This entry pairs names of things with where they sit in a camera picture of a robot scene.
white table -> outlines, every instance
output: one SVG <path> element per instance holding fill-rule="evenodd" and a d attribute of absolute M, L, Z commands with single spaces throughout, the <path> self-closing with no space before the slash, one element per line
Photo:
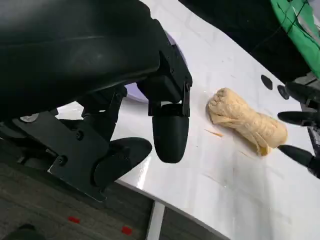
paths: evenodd
<path fill-rule="evenodd" d="M 189 137 L 181 162 L 165 164 L 153 149 L 118 182 L 232 240 L 319 239 L 320 180 L 277 149 L 258 157 L 232 131 L 213 126 L 205 110 L 208 99 L 224 87 L 274 118 L 300 110 L 298 102 L 284 100 L 277 78 L 178 0 L 143 2 L 176 40 L 192 74 Z M 261 74 L 272 80 L 272 91 Z M 74 103 L 60 112 L 70 119 L 80 114 Z M 313 152 L 306 128 L 287 124 L 287 129 L 287 144 Z M 146 104 L 123 101 L 113 138 L 123 137 L 153 142 Z"/>

table leg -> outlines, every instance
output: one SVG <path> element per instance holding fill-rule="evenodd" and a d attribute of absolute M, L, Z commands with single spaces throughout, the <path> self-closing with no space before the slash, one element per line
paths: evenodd
<path fill-rule="evenodd" d="M 146 240 L 159 239 L 164 213 L 165 205 L 155 201 L 153 203 L 153 209 L 150 215 L 150 222 L 148 231 L 146 233 Z"/>

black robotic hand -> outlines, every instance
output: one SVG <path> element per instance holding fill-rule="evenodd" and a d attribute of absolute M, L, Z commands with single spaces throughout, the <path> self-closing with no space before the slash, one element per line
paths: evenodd
<path fill-rule="evenodd" d="M 106 185 L 152 150 L 138 137 L 111 141 L 130 83 L 149 100 L 159 158 L 182 159 L 193 80 L 145 4 L 0 0 L 0 6 L 0 143 L 21 150 L 20 164 L 103 201 Z M 83 106 L 83 120 L 57 119 L 57 108 L 73 101 Z"/>
<path fill-rule="evenodd" d="M 279 119 L 302 127 L 312 127 L 316 131 L 320 130 L 320 91 L 294 82 L 287 83 L 285 89 L 295 100 L 316 111 L 280 112 L 278 113 Z M 288 157 L 308 168 L 313 175 L 320 179 L 320 157 L 290 145 L 280 145 L 278 148 Z"/>

black plastic bracket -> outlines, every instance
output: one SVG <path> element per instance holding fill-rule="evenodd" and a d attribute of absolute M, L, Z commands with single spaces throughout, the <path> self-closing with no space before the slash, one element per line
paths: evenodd
<path fill-rule="evenodd" d="M 99 202 L 105 199 L 100 187 L 93 184 L 92 171 L 109 145 L 88 124 L 81 121 L 76 130 L 70 130 L 50 112 L 39 113 L 32 123 L 20 119 L 13 123 L 58 155 L 48 170 L 50 174 Z"/>
<path fill-rule="evenodd" d="M 119 109 L 126 96 L 127 89 L 119 85 L 88 94 L 77 100 L 84 107 L 83 120 L 107 142 L 114 133 Z"/>
<path fill-rule="evenodd" d="M 182 115 L 184 117 L 190 117 L 190 88 L 190 83 L 184 82 L 182 100 Z"/>
<path fill-rule="evenodd" d="M 308 97 L 305 102 L 305 106 L 307 108 L 312 108 L 312 109 L 318 109 L 320 105 L 320 96 L 319 96 L 319 91 L 313 91 Z"/>

dark floor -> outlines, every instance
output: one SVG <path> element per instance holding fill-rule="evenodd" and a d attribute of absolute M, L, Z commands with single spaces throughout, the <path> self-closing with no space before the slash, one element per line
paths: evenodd
<path fill-rule="evenodd" d="M 310 67 L 280 27 L 270 0 L 179 0 L 223 31 L 283 83 Z"/>
<path fill-rule="evenodd" d="M 26 223 L 34 225 L 47 240 L 146 239 L 153 206 L 151 199 L 114 183 L 105 192 L 107 200 L 97 203 L 22 171 L 0 163 L 0 239 Z M 79 224 L 69 221 L 69 217 L 79 219 Z M 122 233 L 124 226 L 133 230 L 131 235 Z M 166 209 L 160 239 L 218 238 Z"/>

